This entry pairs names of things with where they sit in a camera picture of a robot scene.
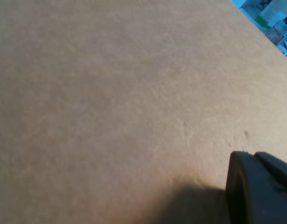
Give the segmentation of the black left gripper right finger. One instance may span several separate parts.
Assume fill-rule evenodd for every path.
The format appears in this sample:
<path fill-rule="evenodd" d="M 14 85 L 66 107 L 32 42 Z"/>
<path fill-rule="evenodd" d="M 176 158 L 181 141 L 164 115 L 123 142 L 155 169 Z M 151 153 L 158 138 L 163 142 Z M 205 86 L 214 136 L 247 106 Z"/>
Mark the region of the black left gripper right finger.
<path fill-rule="evenodd" d="M 287 194 L 287 163 L 267 152 L 256 152 L 254 156 Z"/>

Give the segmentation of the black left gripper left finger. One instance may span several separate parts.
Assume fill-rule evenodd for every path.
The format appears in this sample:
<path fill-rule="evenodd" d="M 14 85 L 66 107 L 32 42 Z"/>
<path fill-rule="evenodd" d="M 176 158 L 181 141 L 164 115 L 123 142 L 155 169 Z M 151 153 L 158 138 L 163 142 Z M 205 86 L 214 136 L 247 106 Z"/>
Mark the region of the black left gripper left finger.
<path fill-rule="evenodd" d="M 248 152 L 230 155 L 225 187 L 232 224 L 287 224 L 287 194 Z"/>

